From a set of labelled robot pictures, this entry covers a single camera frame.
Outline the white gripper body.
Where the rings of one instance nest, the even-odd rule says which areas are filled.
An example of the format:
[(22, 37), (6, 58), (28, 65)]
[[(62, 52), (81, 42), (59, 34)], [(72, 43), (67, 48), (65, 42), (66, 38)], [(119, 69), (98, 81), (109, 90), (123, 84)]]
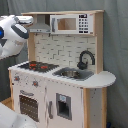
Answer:
[(33, 23), (33, 17), (32, 16), (18, 16), (18, 23), (30, 25)]

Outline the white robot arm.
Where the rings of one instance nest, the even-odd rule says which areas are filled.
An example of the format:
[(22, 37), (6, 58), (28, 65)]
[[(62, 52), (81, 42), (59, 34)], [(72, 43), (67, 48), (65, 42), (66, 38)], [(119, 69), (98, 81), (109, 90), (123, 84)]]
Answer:
[[(4, 45), (0, 44), (0, 60), (20, 53), (29, 38), (28, 30), (23, 23), (31, 21), (32, 17), (15, 15), (0, 17), (0, 39), (6, 40)], [(0, 102), (0, 128), (37, 127), (30, 117), (18, 114)]]

